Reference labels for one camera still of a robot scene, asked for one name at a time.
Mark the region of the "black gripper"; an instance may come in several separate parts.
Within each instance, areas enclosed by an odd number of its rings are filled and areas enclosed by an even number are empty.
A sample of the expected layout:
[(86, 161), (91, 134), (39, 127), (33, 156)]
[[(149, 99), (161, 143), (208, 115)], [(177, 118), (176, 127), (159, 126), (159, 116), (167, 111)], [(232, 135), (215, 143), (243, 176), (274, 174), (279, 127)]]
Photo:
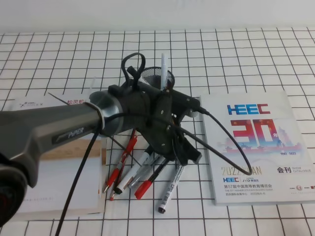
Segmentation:
[(180, 114), (185, 95), (175, 90), (165, 92), (158, 89), (143, 89), (142, 93), (148, 98), (146, 114), (150, 118), (145, 119), (140, 132), (153, 151), (170, 157), (171, 161), (178, 161), (182, 166), (186, 166), (188, 160), (198, 164), (202, 157), (201, 152), (187, 138), (183, 140), (183, 147), (173, 147), (174, 130), (168, 127), (174, 123), (172, 114)]

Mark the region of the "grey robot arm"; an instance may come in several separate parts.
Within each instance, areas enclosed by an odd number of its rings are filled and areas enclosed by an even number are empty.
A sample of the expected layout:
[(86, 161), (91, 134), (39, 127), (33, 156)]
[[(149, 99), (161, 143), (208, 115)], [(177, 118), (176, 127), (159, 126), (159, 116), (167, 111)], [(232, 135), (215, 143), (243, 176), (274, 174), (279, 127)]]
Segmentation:
[(197, 112), (200, 102), (167, 88), (112, 85), (90, 95), (88, 102), (0, 114), (0, 222), (18, 211), (27, 187), (38, 180), (42, 154), (95, 133), (112, 136), (129, 129), (142, 134), (154, 152), (186, 164), (182, 151), (192, 150), (180, 121)]

